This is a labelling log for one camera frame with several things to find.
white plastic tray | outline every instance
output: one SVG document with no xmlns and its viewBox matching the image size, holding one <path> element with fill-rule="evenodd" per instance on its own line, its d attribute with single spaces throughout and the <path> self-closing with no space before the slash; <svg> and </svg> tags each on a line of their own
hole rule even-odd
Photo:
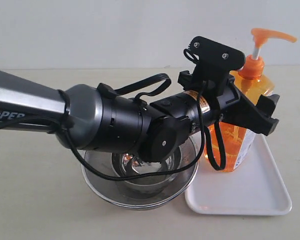
<svg viewBox="0 0 300 240">
<path fill-rule="evenodd" d="M 200 143 L 200 137 L 194 136 Z M 203 158 L 185 192 L 199 214 L 278 216 L 292 202 L 263 135 L 257 134 L 243 163 L 233 172 L 216 172 Z"/>
</svg>

beige table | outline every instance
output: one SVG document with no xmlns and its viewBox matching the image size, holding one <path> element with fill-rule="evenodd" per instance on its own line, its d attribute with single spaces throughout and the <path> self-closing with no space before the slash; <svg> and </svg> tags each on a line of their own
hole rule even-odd
<svg viewBox="0 0 300 240">
<path fill-rule="evenodd" d="M 180 69 L 9 70 L 17 76 L 68 89 L 79 83 L 114 88 L 165 72 L 181 91 Z M 88 239 L 294 239 L 300 240 L 300 66 L 267 66 L 281 95 L 267 138 L 292 199 L 285 216 L 211 216 L 192 212 L 184 195 L 150 211 L 131 211 L 96 196 L 78 161 L 53 135 L 0 131 L 0 240 Z"/>
</svg>

stainless steel bowl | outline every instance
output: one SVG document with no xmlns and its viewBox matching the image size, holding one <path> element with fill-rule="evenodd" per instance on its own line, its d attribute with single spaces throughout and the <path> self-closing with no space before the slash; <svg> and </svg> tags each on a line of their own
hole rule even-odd
<svg viewBox="0 0 300 240">
<path fill-rule="evenodd" d="M 104 174 L 130 176 L 183 167 L 196 157 L 198 151 L 196 142 L 190 137 L 162 164 L 148 164 L 124 154 L 98 151 L 86 151 L 84 159 Z M 195 177 L 197 169 L 198 164 L 177 174 L 145 177 L 131 181 L 105 180 L 84 167 L 82 167 L 82 172 L 88 186 L 102 199 L 120 207 L 146 210 L 162 206 L 183 193 Z"/>
</svg>

orange pump bottle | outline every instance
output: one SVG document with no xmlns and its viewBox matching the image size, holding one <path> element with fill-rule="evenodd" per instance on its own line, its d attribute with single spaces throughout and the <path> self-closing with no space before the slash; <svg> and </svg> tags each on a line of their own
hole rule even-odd
<svg viewBox="0 0 300 240">
<path fill-rule="evenodd" d="M 263 28 L 251 30 L 255 42 L 254 51 L 246 57 L 246 62 L 241 71 L 231 71 L 235 77 L 234 84 L 253 103 L 257 104 L 260 95 L 271 95 L 275 85 L 263 74 L 265 62 L 260 55 L 260 49 L 269 38 L 283 39 L 294 43 L 297 39 L 283 32 Z M 255 133 L 249 129 L 220 122 L 223 143 L 225 147 L 226 166 L 223 172 L 234 171 L 245 159 L 248 150 L 253 143 Z M 220 164 L 220 154 L 214 126 L 210 128 L 212 150 L 214 158 Z"/>
</svg>

white background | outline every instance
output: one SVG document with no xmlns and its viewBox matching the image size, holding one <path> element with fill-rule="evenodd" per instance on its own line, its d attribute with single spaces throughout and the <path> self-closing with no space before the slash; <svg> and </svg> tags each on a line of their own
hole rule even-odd
<svg viewBox="0 0 300 240">
<path fill-rule="evenodd" d="M 256 27 L 298 38 L 267 65 L 300 65 L 300 0 L 0 0 L 0 69 L 183 67 L 193 37 L 250 54 Z"/>
</svg>

